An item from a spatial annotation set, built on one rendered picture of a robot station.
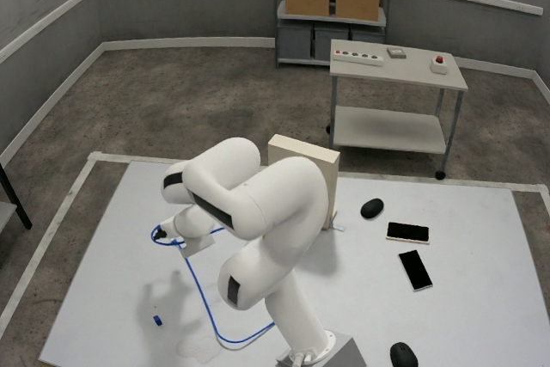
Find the beige mounting board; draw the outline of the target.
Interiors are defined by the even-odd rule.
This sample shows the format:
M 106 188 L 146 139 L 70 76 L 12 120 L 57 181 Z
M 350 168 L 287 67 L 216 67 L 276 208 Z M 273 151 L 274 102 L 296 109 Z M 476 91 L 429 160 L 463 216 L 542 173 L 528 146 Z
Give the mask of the beige mounting board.
M 339 152 L 275 134 L 268 143 L 268 168 L 278 162 L 295 157 L 310 160 L 322 172 L 329 198 L 328 214 L 323 228 L 328 229 L 331 214 L 333 214 L 333 221 L 337 213 L 334 202 L 339 170 Z

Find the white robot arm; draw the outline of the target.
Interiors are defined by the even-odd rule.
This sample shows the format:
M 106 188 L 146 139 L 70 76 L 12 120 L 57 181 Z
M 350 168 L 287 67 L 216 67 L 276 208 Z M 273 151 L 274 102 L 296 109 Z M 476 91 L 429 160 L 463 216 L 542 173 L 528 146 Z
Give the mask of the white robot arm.
M 314 364 L 333 351 L 336 338 L 322 327 L 294 268 L 327 219 L 327 185 L 305 158 L 286 159 L 257 174 L 260 162 L 254 143 L 228 139 L 171 165 L 162 177 L 162 196 L 169 203 L 192 204 L 173 219 L 186 244 L 180 249 L 185 258 L 215 243 L 209 234 L 215 221 L 251 242 L 223 263 L 217 280 L 222 299 L 245 311 L 265 298 L 290 346 L 292 367 Z

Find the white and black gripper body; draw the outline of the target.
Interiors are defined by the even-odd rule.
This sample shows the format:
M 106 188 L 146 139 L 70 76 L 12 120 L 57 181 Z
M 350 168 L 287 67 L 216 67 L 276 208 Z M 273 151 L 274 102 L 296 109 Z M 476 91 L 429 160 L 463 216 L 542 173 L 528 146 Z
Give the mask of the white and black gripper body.
M 160 226 L 163 230 L 166 231 L 166 237 L 167 238 L 175 238 L 175 237 L 178 237 L 178 236 L 181 236 L 179 235 L 175 229 L 174 229 L 174 225 L 173 225 L 173 219 L 174 219 L 174 216 L 164 220 L 163 222 L 160 223 Z

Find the black computer mouse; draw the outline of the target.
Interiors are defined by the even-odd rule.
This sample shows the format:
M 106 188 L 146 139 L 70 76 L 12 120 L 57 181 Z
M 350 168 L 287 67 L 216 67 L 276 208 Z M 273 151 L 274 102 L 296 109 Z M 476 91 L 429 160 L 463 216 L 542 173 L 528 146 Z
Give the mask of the black computer mouse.
M 363 217 L 373 218 L 383 209 L 383 207 L 384 203 L 381 199 L 372 199 L 362 206 L 360 213 Z
M 419 367 L 416 355 L 404 342 L 398 342 L 391 346 L 390 357 L 394 367 Z

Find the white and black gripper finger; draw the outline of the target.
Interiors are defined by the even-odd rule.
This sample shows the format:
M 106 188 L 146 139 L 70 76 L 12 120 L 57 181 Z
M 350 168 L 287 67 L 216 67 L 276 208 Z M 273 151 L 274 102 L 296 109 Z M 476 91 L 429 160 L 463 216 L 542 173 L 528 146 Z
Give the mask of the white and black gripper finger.
M 160 233 L 159 233 L 160 232 Z M 166 237 L 166 231 L 165 230 L 162 230 L 161 227 L 157 228 L 157 232 L 153 235 L 153 238 L 154 240 L 156 239 L 160 239 L 161 238 L 165 238 Z

